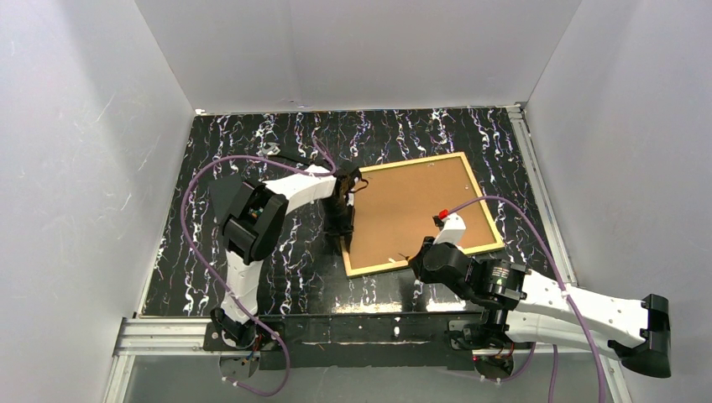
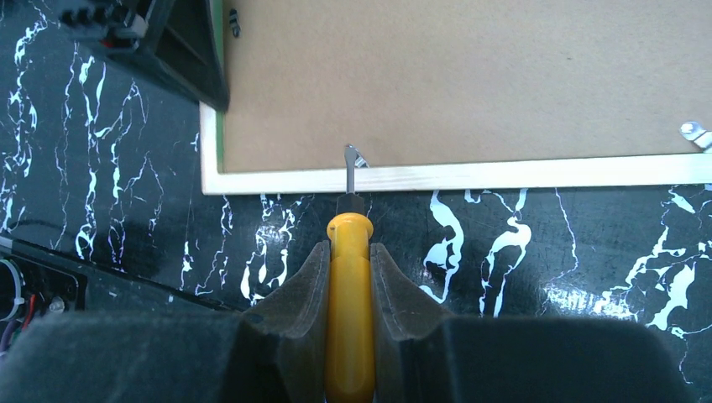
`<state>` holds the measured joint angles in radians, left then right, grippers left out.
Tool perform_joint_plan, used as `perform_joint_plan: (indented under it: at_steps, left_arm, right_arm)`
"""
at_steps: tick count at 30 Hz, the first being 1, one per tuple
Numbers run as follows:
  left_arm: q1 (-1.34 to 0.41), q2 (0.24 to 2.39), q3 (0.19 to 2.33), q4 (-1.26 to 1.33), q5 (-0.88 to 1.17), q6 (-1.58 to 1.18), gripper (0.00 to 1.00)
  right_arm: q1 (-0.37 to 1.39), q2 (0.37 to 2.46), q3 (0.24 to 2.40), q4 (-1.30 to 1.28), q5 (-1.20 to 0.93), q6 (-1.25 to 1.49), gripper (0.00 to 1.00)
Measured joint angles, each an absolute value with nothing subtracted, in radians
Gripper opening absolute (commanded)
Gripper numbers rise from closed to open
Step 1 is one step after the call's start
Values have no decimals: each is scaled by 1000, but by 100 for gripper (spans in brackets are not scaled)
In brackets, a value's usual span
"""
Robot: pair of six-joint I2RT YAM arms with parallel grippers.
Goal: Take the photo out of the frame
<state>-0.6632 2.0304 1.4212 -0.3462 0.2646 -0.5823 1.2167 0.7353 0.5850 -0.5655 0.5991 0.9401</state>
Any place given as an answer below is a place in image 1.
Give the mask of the green wooden photo frame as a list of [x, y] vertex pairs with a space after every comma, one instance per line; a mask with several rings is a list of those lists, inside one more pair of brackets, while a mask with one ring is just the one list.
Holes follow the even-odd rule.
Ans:
[[404, 269], [399, 254], [413, 257], [426, 236], [439, 233], [433, 217], [472, 199], [458, 214], [467, 227], [459, 247], [469, 255], [503, 249], [465, 153], [367, 166], [361, 174], [367, 184], [355, 195], [352, 238], [342, 243], [348, 277]]

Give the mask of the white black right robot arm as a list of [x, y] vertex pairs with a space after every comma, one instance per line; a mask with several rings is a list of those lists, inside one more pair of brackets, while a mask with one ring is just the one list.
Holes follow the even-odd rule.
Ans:
[[622, 299], [559, 285], [522, 264], [475, 259], [433, 237], [424, 238], [408, 264], [421, 283], [445, 285], [483, 308], [479, 321], [447, 331], [455, 349], [522, 343], [593, 347], [635, 373], [672, 375], [669, 301], [663, 296]]

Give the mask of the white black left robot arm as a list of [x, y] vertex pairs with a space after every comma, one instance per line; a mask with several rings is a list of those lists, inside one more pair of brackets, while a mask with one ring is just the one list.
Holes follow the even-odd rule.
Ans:
[[257, 291], [262, 264], [275, 251], [286, 216], [297, 208], [319, 202], [324, 211], [323, 232], [349, 238], [354, 227], [354, 187], [363, 176], [350, 161], [335, 172], [311, 165], [271, 181], [243, 181], [225, 212], [219, 213], [218, 237], [228, 258], [226, 295], [211, 319], [224, 339], [238, 349], [249, 347], [256, 333]]

